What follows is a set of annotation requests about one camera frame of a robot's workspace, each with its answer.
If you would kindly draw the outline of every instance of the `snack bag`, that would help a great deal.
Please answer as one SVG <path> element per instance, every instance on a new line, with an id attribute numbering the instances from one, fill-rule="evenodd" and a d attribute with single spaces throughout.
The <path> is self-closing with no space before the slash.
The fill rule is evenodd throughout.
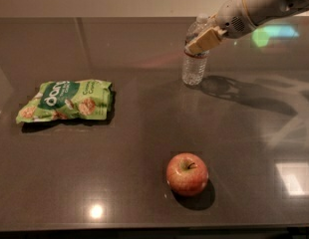
<path id="1" fill-rule="evenodd" d="M 111 83 L 99 80 L 48 82 L 16 117 L 19 122 L 105 120 L 111 111 Z"/>

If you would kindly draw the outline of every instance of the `chip packet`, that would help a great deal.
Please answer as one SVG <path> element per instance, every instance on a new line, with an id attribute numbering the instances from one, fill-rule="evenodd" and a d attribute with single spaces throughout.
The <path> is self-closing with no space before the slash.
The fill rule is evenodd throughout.
<path id="1" fill-rule="evenodd" d="M 19 122 L 105 120 L 112 109 L 112 83 L 99 80 L 48 82 L 16 117 Z"/>

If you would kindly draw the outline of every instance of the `gray tabletop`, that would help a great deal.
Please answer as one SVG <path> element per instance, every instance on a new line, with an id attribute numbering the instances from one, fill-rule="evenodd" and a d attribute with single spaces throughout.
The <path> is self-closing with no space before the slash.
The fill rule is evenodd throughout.
<path id="1" fill-rule="evenodd" d="M 191 18 L 0 19 L 0 231 L 309 225 L 309 17 L 271 22 L 180 79 Z M 108 80 L 112 119 L 15 124 L 41 83 Z M 165 182 L 191 151 L 209 183 Z"/>

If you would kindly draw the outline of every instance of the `clear plastic bottle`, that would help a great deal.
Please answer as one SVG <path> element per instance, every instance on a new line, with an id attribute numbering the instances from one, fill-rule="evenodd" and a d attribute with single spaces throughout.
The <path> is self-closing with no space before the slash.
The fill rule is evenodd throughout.
<path id="1" fill-rule="evenodd" d="M 185 45 L 187 45 L 193 38 L 197 37 L 199 33 L 206 27 L 208 16 L 204 13 L 196 17 L 196 21 L 189 27 Z M 182 80 L 185 84 L 190 86 L 198 85 L 203 78 L 208 51 L 197 55 L 189 54 L 184 49 L 183 65 L 182 65 Z"/>

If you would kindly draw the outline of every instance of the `apple stem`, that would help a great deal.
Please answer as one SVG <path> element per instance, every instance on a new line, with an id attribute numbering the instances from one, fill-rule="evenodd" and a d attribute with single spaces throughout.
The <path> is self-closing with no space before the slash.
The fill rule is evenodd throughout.
<path id="1" fill-rule="evenodd" d="M 196 168 L 196 165 L 195 165 L 195 167 L 191 167 L 192 165 L 195 165 L 195 163 L 191 163 L 191 164 L 187 167 L 187 169 Z"/>

